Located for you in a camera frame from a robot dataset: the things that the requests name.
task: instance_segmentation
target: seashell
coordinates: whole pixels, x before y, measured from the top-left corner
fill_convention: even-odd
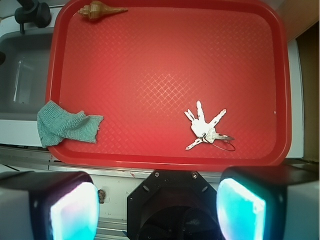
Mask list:
[[[78,13],[90,21],[97,20],[105,15],[119,14],[128,11],[125,7],[112,7],[101,1],[92,1],[90,5],[84,5]]]

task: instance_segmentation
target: faucet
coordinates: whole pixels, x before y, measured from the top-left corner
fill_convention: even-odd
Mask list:
[[[47,3],[38,0],[17,0],[22,7],[15,10],[14,18],[20,24],[20,33],[25,33],[24,24],[34,23],[38,28],[45,28],[51,22],[50,8]]]

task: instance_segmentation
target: gray sink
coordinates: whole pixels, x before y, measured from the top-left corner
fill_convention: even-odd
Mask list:
[[[45,105],[53,28],[11,32],[0,37],[0,119],[37,120]]]

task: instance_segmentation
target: green cloth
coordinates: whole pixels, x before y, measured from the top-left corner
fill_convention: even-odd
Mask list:
[[[86,116],[84,111],[69,113],[49,101],[37,114],[37,127],[43,148],[59,144],[63,139],[97,143],[97,132],[103,116]]]

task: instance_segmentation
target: metal key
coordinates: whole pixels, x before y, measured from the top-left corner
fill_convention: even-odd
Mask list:
[[[186,148],[185,148],[185,150],[190,150],[190,149],[192,149],[194,146],[196,146],[196,145],[198,145],[198,144],[200,144],[200,143],[203,143],[204,142],[204,140],[202,139],[202,138],[197,138],[193,143],[191,143],[189,146],[187,146]]]
[[[231,141],[231,140],[234,140],[234,138],[228,135],[217,133],[216,129],[212,127],[210,128],[207,135],[203,137],[203,141],[213,144],[215,140]]]
[[[214,128],[220,121],[220,119],[227,113],[227,109],[223,109],[217,116],[215,116],[211,122],[209,122],[210,126]]]
[[[191,121],[191,129],[194,132],[194,134],[197,136],[197,138],[202,138],[204,135],[206,135],[209,132],[211,125],[209,123],[206,123],[205,121],[204,111],[202,109],[202,105],[199,100],[196,102],[196,108],[197,108],[198,119],[195,118],[195,116],[190,111],[190,109],[185,111],[184,114]]]

